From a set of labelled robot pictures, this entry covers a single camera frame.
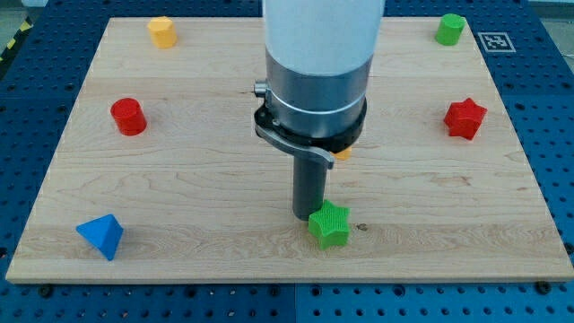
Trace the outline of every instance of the black cylinder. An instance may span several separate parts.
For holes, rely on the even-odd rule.
[[[323,205],[326,165],[295,157],[293,163],[293,212],[307,221]]]

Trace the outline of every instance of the red star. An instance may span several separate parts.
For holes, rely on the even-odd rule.
[[[462,136],[468,140],[473,140],[483,122],[486,111],[486,108],[474,103],[470,98],[462,102],[451,103],[445,116],[445,123],[449,129],[448,135]]]

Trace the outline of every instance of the white cylinder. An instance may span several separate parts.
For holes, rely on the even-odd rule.
[[[384,7],[385,0],[263,0],[267,50],[301,74],[347,73],[372,56]]]

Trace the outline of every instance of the green star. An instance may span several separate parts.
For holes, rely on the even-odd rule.
[[[309,232],[319,240],[319,247],[344,246],[349,238],[348,207],[325,200],[323,206],[309,216]]]

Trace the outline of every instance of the wooden board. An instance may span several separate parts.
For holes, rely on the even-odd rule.
[[[291,213],[292,158],[255,136],[265,77],[258,19],[175,19],[172,49],[147,18],[111,19],[7,279],[35,284],[514,282],[574,272],[468,27],[455,47],[437,18],[386,18],[365,130],[329,172],[351,207],[344,248],[325,251]],[[136,137],[109,114],[137,98]],[[452,101],[489,112],[472,141],[449,137]],[[74,230],[113,213],[108,262]]]

